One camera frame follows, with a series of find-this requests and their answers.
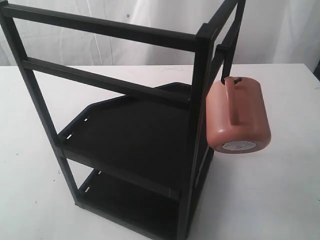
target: bottom shelf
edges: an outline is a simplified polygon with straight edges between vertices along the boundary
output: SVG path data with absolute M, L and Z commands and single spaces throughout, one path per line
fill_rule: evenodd
M 84 209 L 153 239 L 176 239 L 179 202 L 97 170 L 79 190 Z

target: white fabric backdrop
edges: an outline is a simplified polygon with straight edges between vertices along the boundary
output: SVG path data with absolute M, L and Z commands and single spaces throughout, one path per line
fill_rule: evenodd
M 9 0 L 135 25 L 195 34 L 223 0 Z M 304 63 L 320 59 L 320 0 L 247 0 L 236 64 Z M 145 43 L 16 20 L 31 57 L 63 65 L 180 65 L 194 55 Z M 232 20 L 222 30 L 220 43 Z M 0 30 L 0 65 L 15 61 Z

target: shelf frame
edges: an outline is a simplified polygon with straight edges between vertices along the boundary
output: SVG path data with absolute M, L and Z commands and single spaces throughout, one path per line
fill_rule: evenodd
M 229 76 L 231 72 L 245 4 L 246 0 L 225 0 L 209 22 L 201 26 L 197 34 L 188 34 L 9 4 L 7 0 L 0 0 L 1 27 L 76 205 L 118 222 L 145 236 L 161 239 L 161 237 L 154 236 L 148 232 L 147 229 L 140 229 L 132 224 L 126 224 L 121 219 L 113 219 L 112 216 L 109 216 L 103 210 L 83 201 L 83 188 L 92 175 L 97 173 L 97 169 L 93 170 L 88 180 L 78 189 L 64 149 L 62 148 L 61 139 L 53 124 L 34 71 L 188 111 L 187 153 L 185 164 L 181 166 L 182 185 L 180 192 L 177 192 L 174 197 L 179 202 L 175 239 L 185 240 L 188 236 L 193 215 L 213 156 L 213 150 L 208 146 L 204 155 L 201 155 L 202 153 L 199 152 L 200 139 L 204 137 L 201 134 L 201 129 L 206 124 L 206 96 L 223 63 L 221 79 L 223 80 Z M 217 36 L 235 7 L 236 12 L 233 23 L 222 43 L 217 45 L 215 53 L 213 53 Z M 14 19 L 193 52 L 195 53 L 195 57 L 190 97 L 28 57 Z M 197 164 L 201 166 L 199 172 L 195 172 Z M 154 183 L 149 184 L 144 181 L 144 184 L 147 189 L 153 188 L 152 184 Z

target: shelf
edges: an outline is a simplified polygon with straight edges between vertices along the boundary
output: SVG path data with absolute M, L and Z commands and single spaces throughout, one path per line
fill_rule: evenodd
M 159 88 L 190 91 L 182 83 Z M 187 132 L 187 111 L 123 96 L 88 106 L 59 138 L 66 158 L 179 200 Z
M 177 201 L 97 170 L 79 190 L 80 207 L 147 237 L 176 239 Z

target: white backdrop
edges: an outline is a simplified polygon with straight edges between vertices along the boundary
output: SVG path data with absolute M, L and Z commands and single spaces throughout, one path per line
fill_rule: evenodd
M 223 0 L 9 0 L 101 19 L 195 34 Z M 247 0 L 236 64 L 304 63 L 320 59 L 320 0 Z M 31 57 L 63 65 L 183 65 L 194 55 L 145 43 L 16 20 Z M 222 30 L 217 44 L 232 20 Z M 0 30 L 0 65 L 15 65 Z

